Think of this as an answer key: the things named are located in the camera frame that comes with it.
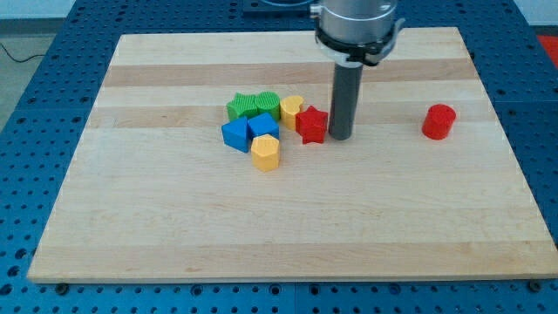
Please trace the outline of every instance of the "yellow hexagon block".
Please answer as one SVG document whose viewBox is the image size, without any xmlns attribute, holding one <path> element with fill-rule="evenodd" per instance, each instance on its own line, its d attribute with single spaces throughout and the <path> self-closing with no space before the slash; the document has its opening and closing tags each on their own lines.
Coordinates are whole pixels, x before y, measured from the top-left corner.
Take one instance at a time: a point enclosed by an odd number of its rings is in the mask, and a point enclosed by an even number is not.
<svg viewBox="0 0 558 314">
<path fill-rule="evenodd" d="M 267 172 L 279 167 L 279 140 L 269 134 L 258 136 L 252 141 L 252 163 Z"/>
<path fill-rule="evenodd" d="M 290 130 L 296 130 L 297 113 L 301 113 L 304 107 L 304 98 L 302 96 L 288 96 L 281 100 L 281 121 Z"/>
</svg>

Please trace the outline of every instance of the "blue block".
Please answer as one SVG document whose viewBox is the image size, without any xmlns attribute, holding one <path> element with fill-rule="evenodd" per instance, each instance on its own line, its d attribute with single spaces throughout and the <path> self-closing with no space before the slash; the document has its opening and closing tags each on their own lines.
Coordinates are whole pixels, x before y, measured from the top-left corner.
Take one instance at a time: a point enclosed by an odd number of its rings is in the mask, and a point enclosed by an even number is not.
<svg viewBox="0 0 558 314">
<path fill-rule="evenodd" d="M 250 138 L 269 134 L 279 140 L 279 125 L 269 113 L 260 114 L 248 120 Z"/>
<path fill-rule="evenodd" d="M 221 126 L 223 141 L 232 148 L 243 153 L 249 150 L 250 138 L 248 136 L 248 118 L 241 117 Z"/>
</svg>

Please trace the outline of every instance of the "wooden tabletop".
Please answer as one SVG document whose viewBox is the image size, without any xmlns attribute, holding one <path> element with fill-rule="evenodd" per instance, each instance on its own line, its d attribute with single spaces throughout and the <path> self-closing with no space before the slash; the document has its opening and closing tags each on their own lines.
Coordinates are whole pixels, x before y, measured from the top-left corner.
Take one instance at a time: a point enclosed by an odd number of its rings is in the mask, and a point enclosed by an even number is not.
<svg viewBox="0 0 558 314">
<path fill-rule="evenodd" d="M 58 195 L 38 283 L 407 281 L 558 275 L 558 254 L 455 28 L 404 29 L 364 70 L 347 141 L 282 126 L 268 173 L 223 145 L 236 92 L 327 111 L 311 32 L 125 35 Z M 429 106 L 450 136 L 420 131 Z"/>
</svg>

